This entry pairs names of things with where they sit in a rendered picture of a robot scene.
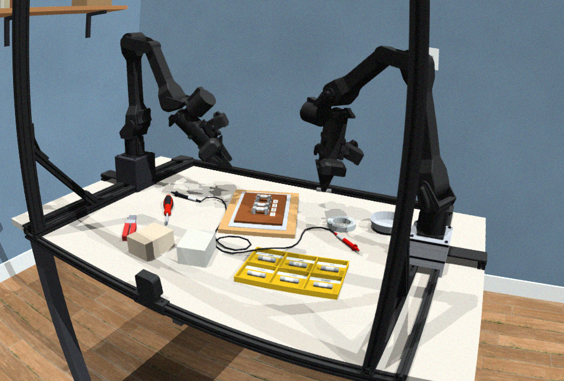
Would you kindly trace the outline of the yellow tray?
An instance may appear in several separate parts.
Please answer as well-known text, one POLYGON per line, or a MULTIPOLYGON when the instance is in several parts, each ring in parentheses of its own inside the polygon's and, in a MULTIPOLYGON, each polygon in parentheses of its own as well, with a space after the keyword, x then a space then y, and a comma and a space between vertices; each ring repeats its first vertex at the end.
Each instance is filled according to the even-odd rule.
POLYGON ((337 300, 348 267, 349 261, 345 260, 289 253, 274 249, 262 249, 251 253, 249 258, 234 275, 234 280, 242 284, 277 291, 337 300), (276 258, 276 262, 259 260, 259 255, 276 258), (307 268, 290 266, 289 261, 307 263, 308 265, 307 268), (339 268, 339 272, 321 270, 321 265, 337 267, 339 268), (248 275, 248 270, 266 273, 266 277, 248 275), (299 284, 280 281, 280 276, 299 278, 299 284), (329 289, 313 286, 314 281, 333 284, 333 288, 329 289))

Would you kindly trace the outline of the red-handled pliers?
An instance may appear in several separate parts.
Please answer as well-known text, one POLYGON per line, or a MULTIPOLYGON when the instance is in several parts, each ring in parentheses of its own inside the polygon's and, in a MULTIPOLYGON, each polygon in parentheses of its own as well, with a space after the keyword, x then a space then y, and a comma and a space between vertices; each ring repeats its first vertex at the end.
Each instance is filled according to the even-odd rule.
POLYGON ((127 241, 127 236, 129 235, 129 230, 130 230, 130 234, 132 234, 133 232, 136 232, 136 229, 137 229, 136 218, 137 218, 137 215, 129 215, 129 218, 127 219, 127 222, 124 225, 124 230, 123 230, 123 233, 122 233, 122 241, 127 241))

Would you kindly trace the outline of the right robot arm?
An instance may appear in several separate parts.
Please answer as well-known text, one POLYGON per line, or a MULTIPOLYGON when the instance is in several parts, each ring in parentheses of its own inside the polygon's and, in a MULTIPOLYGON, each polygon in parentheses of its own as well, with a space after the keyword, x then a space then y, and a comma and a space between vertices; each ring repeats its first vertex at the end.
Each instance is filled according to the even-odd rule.
MULTIPOLYGON (((325 132, 344 135, 348 119, 356 118, 356 116, 351 108, 335 107, 331 109, 331 106, 352 104, 359 95, 361 88, 389 65, 400 69, 402 78, 407 85, 408 51, 389 46, 377 47, 350 73, 327 83, 318 98, 308 97, 307 102, 300 109, 301 119, 323 127, 325 132)), ((418 236, 443 240, 449 206, 454 204, 456 196, 449 185, 447 168, 440 157, 432 95, 435 64, 431 55, 429 55, 428 72, 424 141, 417 187, 418 205, 421 210, 419 211, 416 229, 418 236)), ((345 158, 355 165, 359 165, 363 156, 362 150, 358 148, 358 143, 351 140, 345 144, 342 143, 338 160, 345 158)))

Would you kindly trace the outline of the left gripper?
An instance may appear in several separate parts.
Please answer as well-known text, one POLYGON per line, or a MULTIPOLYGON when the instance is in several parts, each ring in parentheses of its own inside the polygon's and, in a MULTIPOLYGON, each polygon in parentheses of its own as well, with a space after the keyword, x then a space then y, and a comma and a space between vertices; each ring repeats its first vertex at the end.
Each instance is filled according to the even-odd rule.
POLYGON ((198 145, 198 157, 203 162, 210 162, 230 170, 232 168, 230 164, 232 157, 222 143, 221 131, 216 130, 215 134, 211 137, 202 125, 202 120, 199 119, 186 133, 188 139, 192 139, 198 145), (221 136, 218 138, 217 136, 219 135, 221 136))

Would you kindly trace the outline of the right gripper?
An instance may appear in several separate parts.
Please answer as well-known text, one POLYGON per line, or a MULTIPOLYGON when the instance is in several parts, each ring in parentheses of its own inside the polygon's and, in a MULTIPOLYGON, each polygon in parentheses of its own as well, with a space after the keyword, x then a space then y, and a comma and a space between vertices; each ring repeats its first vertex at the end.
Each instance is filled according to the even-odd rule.
POLYGON ((315 162, 322 192, 326 192, 333 176, 346 176, 347 169, 344 163, 337 160, 342 143, 346 143, 345 134, 337 135, 323 130, 321 132, 321 143, 314 146, 314 155, 319 154, 319 160, 315 159, 315 162))

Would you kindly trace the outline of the black tester probe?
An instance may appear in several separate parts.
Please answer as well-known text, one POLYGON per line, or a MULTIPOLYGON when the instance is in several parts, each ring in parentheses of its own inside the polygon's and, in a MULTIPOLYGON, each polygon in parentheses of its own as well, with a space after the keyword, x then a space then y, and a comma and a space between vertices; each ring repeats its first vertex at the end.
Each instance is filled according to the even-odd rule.
POLYGON ((176 192, 169 191, 169 192, 173 193, 175 196, 180 196, 180 197, 186 198, 186 199, 188 199, 188 200, 192 200, 192 201, 196 201, 196 202, 197 202, 197 201, 198 201, 198 202, 201 201, 201 200, 198 200, 197 198, 194 198, 194 197, 191 197, 191 196, 187 196, 187 195, 181 194, 181 193, 179 193, 179 192, 177 192, 177 191, 176 191, 176 192))

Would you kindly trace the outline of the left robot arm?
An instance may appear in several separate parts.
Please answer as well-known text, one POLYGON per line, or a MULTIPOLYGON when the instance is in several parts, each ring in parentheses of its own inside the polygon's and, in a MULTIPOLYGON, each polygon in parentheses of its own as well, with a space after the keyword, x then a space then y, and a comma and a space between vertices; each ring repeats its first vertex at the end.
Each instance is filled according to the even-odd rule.
MULTIPOLYGON (((124 157, 138 158, 146 155, 143 136, 150 126, 151 109, 143 102, 142 86, 142 56, 146 54, 155 80, 158 84, 158 99, 163 111, 179 111, 169 116, 168 126, 176 123, 187 133, 215 104, 213 94, 197 87, 194 93, 185 95, 182 88, 174 81, 167 62, 161 50, 161 44, 141 32, 126 33, 120 40, 122 55, 127 62, 127 84, 129 107, 125 115, 125 125, 121 129, 120 137, 125 139, 124 157), (153 42, 149 42, 153 41, 153 42), (182 109, 186 105, 186 109, 182 109)), ((229 125, 225 113, 219 111, 213 114, 211 120, 203 119, 202 126, 209 136, 214 131, 229 125), (217 116, 218 115, 218 116, 217 116)))

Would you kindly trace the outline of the beige block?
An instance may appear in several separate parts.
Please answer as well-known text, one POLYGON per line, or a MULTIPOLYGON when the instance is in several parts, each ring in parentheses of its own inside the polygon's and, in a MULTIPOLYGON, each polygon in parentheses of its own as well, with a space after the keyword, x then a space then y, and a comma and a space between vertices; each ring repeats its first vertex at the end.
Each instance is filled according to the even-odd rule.
POLYGON ((173 230, 152 223, 127 236, 129 253, 145 261, 175 247, 173 230))

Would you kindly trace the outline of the white rectangular block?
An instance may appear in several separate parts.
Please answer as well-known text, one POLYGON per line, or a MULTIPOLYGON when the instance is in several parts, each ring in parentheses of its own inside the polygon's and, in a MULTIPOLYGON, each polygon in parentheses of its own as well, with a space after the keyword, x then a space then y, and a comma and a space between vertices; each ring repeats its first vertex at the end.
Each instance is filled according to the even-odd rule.
POLYGON ((178 264, 206 268, 215 249, 215 231, 189 228, 177 245, 178 264))

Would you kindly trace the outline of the red and black screwdriver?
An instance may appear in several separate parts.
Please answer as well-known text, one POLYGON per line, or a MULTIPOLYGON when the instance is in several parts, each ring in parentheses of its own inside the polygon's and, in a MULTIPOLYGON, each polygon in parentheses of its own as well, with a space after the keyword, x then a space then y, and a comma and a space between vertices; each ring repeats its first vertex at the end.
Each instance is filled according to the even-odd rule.
POLYGON ((171 215, 171 209, 173 207, 173 198, 167 195, 163 201, 163 207, 165 209, 164 215, 166 216, 165 224, 168 225, 168 216, 171 215))

